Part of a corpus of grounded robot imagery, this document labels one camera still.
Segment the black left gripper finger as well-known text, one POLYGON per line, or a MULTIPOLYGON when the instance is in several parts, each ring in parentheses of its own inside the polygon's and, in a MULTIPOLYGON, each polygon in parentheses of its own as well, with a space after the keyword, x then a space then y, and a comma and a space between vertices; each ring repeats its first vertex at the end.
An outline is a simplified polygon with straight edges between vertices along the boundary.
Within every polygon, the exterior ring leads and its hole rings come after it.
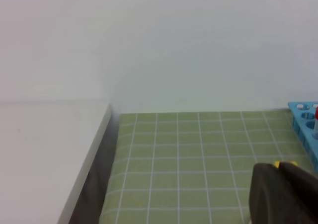
POLYGON ((251 224, 316 224, 318 179, 282 162, 254 165, 249 191, 251 224))

